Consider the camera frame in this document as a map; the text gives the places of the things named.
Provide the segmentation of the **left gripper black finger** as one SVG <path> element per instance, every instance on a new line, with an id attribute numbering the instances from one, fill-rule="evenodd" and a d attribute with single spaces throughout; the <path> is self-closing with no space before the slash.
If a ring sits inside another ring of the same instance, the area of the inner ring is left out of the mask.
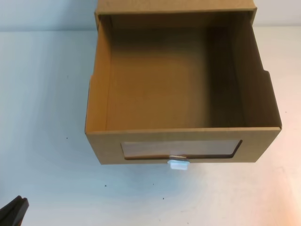
<path id="1" fill-rule="evenodd" d="M 17 196 L 0 209 L 0 226 L 20 226 L 28 208 L 28 199 Z"/>

